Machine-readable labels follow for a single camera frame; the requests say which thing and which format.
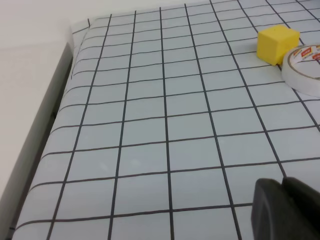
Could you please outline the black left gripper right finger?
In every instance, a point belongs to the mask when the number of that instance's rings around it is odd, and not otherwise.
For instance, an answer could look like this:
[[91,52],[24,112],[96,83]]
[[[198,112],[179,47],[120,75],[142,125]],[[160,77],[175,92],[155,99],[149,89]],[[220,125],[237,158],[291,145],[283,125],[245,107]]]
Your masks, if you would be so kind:
[[281,186],[290,198],[293,213],[293,229],[303,240],[320,238],[320,193],[294,177],[286,177]]

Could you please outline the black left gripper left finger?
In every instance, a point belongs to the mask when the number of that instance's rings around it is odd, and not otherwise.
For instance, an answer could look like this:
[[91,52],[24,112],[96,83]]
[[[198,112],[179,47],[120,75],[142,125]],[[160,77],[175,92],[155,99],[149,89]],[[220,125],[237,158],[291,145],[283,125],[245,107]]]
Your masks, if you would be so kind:
[[304,240],[303,216],[281,184],[260,178],[255,183],[251,225],[255,240]]

